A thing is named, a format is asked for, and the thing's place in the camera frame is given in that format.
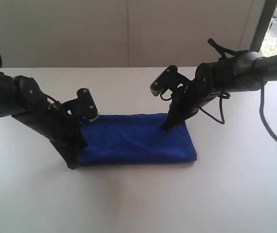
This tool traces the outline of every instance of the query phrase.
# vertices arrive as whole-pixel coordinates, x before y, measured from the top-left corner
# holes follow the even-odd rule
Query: blue cloth
[[[84,121],[88,146],[78,154],[79,166],[172,164],[196,160],[196,150],[183,122],[165,132],[166,114],[100,115]]]

